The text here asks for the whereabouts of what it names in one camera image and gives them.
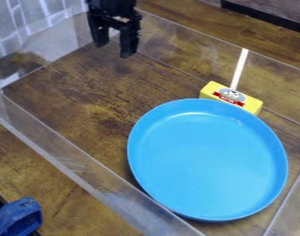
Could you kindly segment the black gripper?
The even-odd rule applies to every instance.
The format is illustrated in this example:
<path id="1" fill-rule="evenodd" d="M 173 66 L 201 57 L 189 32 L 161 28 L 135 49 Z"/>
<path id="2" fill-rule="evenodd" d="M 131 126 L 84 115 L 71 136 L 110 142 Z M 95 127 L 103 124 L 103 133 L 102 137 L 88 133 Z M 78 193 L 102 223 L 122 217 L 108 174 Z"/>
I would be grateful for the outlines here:
<path id="1" fill-rule="evenodd" d="M 86 0 L 87 24 L 94 44 L 102 48 L 110 41 L 108 26 L 100 17 L 126 18 L 129 21 L 119 28 L 119 56 L 127 58 L 137 52 L 139 42 L 141 19 L 135 11 L 135 0 Z"/>

